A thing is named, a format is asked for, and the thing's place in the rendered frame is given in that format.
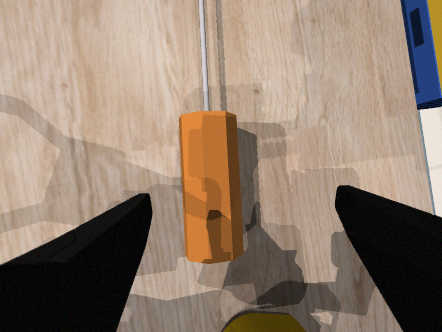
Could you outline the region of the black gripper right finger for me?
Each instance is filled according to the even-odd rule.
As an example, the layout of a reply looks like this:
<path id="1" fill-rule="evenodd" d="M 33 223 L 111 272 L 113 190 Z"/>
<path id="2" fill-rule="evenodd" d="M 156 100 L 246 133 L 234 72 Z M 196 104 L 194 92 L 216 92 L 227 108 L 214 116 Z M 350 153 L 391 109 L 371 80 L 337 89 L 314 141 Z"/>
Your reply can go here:
<path id="1" fill-rule="evenodd" d="M 403 332 L 442 332 L 442 217 L 337 187 L 344 230 Z"/>

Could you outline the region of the orange-brown tool handle with grey metal shaft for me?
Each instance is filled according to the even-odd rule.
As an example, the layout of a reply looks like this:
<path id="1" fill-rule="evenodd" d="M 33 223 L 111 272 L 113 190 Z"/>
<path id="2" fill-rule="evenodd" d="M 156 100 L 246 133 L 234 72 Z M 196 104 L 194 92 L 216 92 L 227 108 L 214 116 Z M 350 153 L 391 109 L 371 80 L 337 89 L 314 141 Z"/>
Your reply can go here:
<path id="1" fill-rule="evenodd" d="M 244 253 L 237 116 L 209 111 L 204 0 L 199 0 L 204 111 L 179 118 L 185 254 L 213 264 Z"/>

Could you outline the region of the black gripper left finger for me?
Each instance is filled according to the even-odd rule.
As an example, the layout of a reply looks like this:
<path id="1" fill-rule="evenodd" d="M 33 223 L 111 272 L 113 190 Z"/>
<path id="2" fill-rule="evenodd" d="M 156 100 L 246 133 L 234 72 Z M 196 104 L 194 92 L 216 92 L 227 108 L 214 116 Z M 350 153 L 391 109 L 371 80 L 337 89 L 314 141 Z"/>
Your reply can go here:
<path id="1" fill-rule="evenodd" d="M 139 193 L 0 265 L 0 332 L 116 332 L 152 220 Z"/>

